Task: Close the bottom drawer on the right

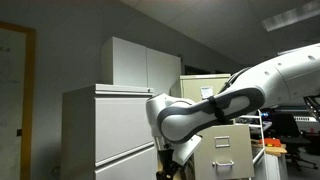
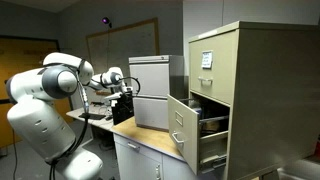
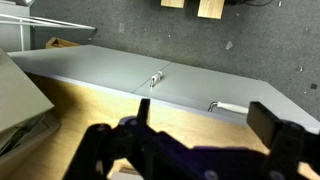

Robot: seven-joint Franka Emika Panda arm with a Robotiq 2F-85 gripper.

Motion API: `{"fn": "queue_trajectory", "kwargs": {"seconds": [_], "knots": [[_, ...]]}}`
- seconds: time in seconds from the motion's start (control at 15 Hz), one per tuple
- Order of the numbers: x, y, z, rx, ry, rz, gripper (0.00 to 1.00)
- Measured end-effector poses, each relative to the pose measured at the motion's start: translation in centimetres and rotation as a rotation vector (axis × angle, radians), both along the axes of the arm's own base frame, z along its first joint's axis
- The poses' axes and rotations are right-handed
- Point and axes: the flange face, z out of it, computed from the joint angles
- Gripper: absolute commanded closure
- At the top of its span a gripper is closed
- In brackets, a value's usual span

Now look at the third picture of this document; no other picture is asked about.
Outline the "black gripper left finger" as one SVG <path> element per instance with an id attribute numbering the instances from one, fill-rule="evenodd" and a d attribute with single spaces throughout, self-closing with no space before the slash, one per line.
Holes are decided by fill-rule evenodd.
<path id="1" fill-rule="evenodd" d="M 140 125 L 148 124 L 150 102 L 151 100 L 146 98 L 143 98 L 140 102 L 137 114 L 137 121 Z"/>

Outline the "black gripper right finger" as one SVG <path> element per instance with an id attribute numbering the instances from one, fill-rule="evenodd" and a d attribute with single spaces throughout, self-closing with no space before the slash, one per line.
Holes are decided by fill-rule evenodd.
<path id="1" fill-rule="evenodd" d="M 249 104 L 247 124 L 268 149 L 281 146 L 281 130 L 284 123 L 262 103 Z"/>

